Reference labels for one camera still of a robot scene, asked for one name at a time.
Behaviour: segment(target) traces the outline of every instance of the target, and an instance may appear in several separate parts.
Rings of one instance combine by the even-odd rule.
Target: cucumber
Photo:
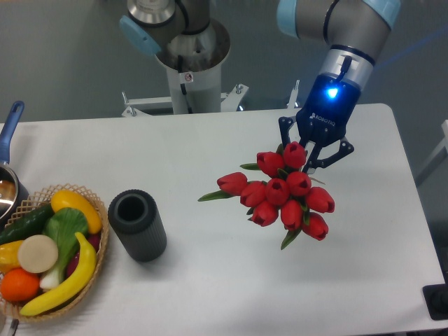
[[[5,230],[0,233],[0,245],[40,235],[46,221],[54,214],[51,204],[45,204],[35,210],[31,210],[25,216],[17,219],[12,225],[5,227]]]

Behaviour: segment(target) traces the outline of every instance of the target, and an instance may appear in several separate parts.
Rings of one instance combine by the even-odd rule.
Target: tulip
[[[289,192],[293,196],[305,196],[311,189],[311,180],[301,171],[294,171],[286,178]]]
[[[333,212],[335,210],[335,201],[327,192],[321,187],[313,187],[305,196],[305,202],[310,209],[318,212]]]
[[[279,217],[279,211],[268,201],[262,202],[253,211],[252,221],[259,226],[268,226],[273,224]]]
[[[240,196],[243,189],[247,187],[247,178],[243,173],[232,173],[218,179],[217,184],[227,194]]]
[[[322,240],[328,233],[328,225],[318,213],[309,214],[309,225],[302,224],[302,230],[310,237]]]
[[[266,200],[266,186],[259,181],[254,181],[241,192],[240,203],[245,207],[253,208]]]
[[[289,188],[285,181],[273,178],[266,185],[266,200],[273,205],[283,205],[289,198]]]
[[[285,162],[280,154],[265,152],[257,154],[257,165],[269,177],[277,177],[279,175],[277,169],[283,169]]]
[[[300,224],[302,224],[302,207],[297,201],[290,199],[281,207],[280,218],[287,230],[295,231],[300,228]]]
[[[298,142],[294,141],[286,145],[283,152],[283,159],[287,166],[299,169],[307,161],[307,153]]]

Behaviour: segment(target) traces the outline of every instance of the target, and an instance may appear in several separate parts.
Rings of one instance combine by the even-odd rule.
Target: saucepan
[[[3,231],[8,219],[22,200],[28,198],[27,189],[8,166],[11,139],[24,108],[23,101],[16,101],[13,104],[0,133],[0,231]]]

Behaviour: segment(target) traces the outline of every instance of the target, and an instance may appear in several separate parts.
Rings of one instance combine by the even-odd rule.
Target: white table
[[[357,106],[347,128],[355,152],[314,175],[336,201],[335,213],[324,216],[330,232],[323,241],[301,234],[280,251],[280,221],[248,222],[236,198],[197,202],[218,189],[217,178],[255,162],[257,152],[275,151],[284,115],[293,112],[21,123],[11,167],[31,193],[76,183],[108,206],[126,189],[145,190],[168,246],[139,264],[112,231],[88,297],[59,320],[22,323],[17,335],[317,336],[447,327],[431,320],[421,292],[443,277],[389,107]]]

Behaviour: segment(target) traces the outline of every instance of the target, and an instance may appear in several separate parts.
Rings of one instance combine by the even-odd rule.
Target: orange
[[[0,293],[7,301],[27,301],[34,298],[39,291],[39,277],[22,268],[5,274],[1,281]]]

